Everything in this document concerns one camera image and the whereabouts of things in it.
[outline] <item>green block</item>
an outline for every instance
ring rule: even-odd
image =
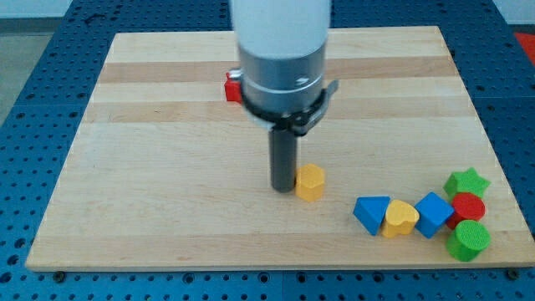
[[[465,220],[459,222],[446,242],[446,248],[452,257],[462,262],[469,262],[485,250],[491,243],[491,234],[481,223]]]
[[[479,176],[474,167],[470,167],[464,172],[452,172],[444,185],[444,190],[450,201],[459,192],[470,192],[482,199],[489,185],[491,185],[489,180]]]

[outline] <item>toy block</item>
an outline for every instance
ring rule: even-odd
[[[470,192],[483,198],[483,194],[491,182],[477,174],[477,171],[470,167],[464,172],[452,172],[450,178],[444,185],[444,190],[450,200],[459,192]]]
[[[478,196],[470,192],[458,193],[451,203],[453,214],[446,222],[450,229],[455,229],[464,220],[479,221],[485,215],[485,203]]]
[[[325,171],[314,164],[297,170],[295,194],[308,202],[318,200],[324,194]]]
[[[420,213],[415,228],[427,238],[433,237],[454,212],[453,207],[434,192],[429,192],[415,209]]]
[[[387,238],[398,234],[410,234],[419,219],[420,213],[413,206],[400,200],[393,200],[386,209],[381,234]]]
[[[491,243],[491,234],[481,223],[465,220],[451,233],[446,242],[450,255],[462,262],[473,260]]]
[[[238,80],[231,78],[230,72],[226,73],[227,81],[225,82],[225,96],[227,101],[235,101],[239,104],[242,103],[242,87]]]
[[[389,202],[389,196],[362,196],[357,198],[353,214],[369,234],[377,235]]]

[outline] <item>yellow heart block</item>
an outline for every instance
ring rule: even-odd
[[[392,238],[398,234],[410,234],[420,219],[420,213],[409,203],[393,200],[386,209],[381,233]]]

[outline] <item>green cylinder block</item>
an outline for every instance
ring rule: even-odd
[[[491,243],[491,234],[481,223],[465,220],[460,222],[446,242],[451,256],[462,262],[473,260]]]

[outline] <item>wooden table surface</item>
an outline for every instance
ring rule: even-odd
[[[326,117],[298,164],[326,171],[324,197],[269,184],[268,135],[227,103],[231,32],[120,33],[74,138],[27,266],[36,271],[532,266],[535,245],[437,27],[333,29]],[[372,237],[357,196],[415,204],[474,166],[492,181],[491,246],[470,263],[450,230]]]

